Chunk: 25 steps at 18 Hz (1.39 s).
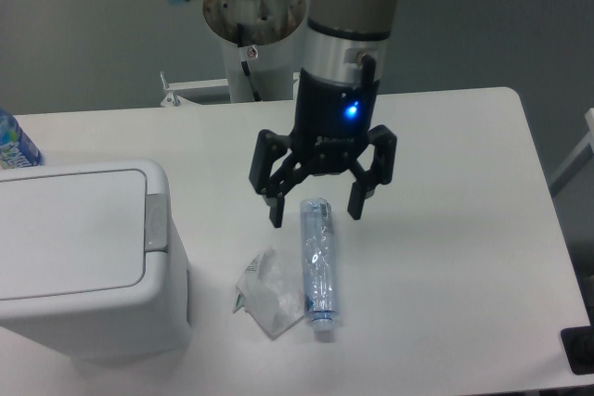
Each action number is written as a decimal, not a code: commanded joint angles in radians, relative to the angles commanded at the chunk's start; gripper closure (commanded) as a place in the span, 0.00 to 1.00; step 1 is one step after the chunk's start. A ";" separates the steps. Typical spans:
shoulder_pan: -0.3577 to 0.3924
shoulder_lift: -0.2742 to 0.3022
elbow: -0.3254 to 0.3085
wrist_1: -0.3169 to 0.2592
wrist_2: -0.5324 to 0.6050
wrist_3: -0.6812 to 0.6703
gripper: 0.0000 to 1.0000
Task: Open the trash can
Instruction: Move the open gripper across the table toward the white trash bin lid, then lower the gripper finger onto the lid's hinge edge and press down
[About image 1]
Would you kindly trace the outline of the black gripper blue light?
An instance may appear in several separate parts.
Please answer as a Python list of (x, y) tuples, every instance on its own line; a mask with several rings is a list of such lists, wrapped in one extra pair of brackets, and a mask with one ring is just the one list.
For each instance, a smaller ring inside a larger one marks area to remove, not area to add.
[(397, 136), (385, 125), (371, 126), (378, 87), (370, 74), (352, 86), (301, 71), (290, 135), (261, 130), (249, 173), (275, 228), (282, 226), (285, 197), (309, 175), (351, 172), (347, 211), (354, 220), (361, 219), (376, 187), (392, 182)]

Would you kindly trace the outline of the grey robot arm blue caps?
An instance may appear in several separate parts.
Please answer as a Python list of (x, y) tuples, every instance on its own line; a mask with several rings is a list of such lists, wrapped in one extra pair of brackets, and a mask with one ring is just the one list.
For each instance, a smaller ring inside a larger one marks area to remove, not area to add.
[[(169, 0), (187, 3), (192, 0)], [(311, 175), (351, 172), (359, 219), (392, 181), (397, 138), (372, 124), (397, 0), (202, 0), (211, 30), (231, 46), (235, 102), (294, 99), (289, 134), (262, 130), (249, 179), (281, 226), (285, 198)]]

